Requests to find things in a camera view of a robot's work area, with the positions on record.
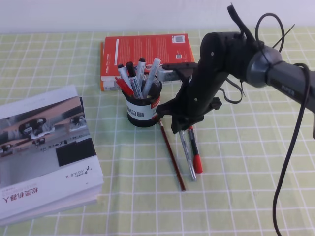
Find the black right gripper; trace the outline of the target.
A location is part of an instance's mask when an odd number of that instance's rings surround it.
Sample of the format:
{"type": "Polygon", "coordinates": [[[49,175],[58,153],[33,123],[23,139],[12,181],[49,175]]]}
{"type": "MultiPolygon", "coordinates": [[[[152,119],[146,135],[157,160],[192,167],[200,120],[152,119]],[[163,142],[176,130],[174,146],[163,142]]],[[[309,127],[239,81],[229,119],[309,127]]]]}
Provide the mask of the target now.
{"type": "Polygon", "coordinates": [[[203,121],[206,113],[221,105],[219,100],[213,101],[221,88],[221,71],[195,62],[163,64],[162,69],[173,72],[182,81],[175,98],[159,105],[156,110],[160,118],[172,116],[174,134],[203,121]]]}

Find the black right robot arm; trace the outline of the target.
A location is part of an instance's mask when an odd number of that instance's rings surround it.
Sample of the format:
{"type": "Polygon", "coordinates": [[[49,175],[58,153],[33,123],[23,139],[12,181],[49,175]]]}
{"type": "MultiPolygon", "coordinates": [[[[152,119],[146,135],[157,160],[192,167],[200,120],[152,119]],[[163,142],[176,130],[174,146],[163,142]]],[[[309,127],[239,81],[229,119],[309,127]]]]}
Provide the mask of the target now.
{"type": "Polygon", "coordinates": [[[157,114],[172,116],[173,133],[203,121],[205,114],[219,108],[215,95],[229,75],[255,88],[272,86],[299,104],[304,101],[306,79],[299,66],[283,61],[276,49],[250,42],[240,33],[213,32],[202,40],[191,79],[183,79],[176,97],[159,105],[157,114]]]}

